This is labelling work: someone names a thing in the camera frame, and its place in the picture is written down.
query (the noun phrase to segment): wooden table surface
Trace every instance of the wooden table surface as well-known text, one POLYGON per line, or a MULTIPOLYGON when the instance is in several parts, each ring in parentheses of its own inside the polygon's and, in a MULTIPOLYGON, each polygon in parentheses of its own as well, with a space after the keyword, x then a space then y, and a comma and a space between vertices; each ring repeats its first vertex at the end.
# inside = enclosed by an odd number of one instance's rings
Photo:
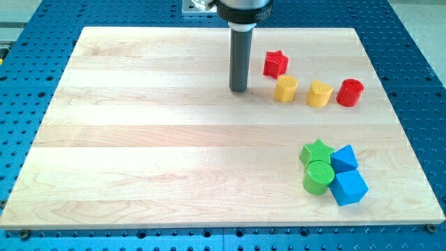
POLYGON ((228 88, 229 30, 87 27, 5 211, 4 229, 386 225, 445 219, 353 29, 255 29, 248 90, 228 88), (273 99, 266 51, 289 56, 273 99), (365 85, 356 107, 341 81, 365 85), (327 107, 306 104, 320 79, 327 107), (351 144, 369 192, 302 187, 302 146, 351 144))

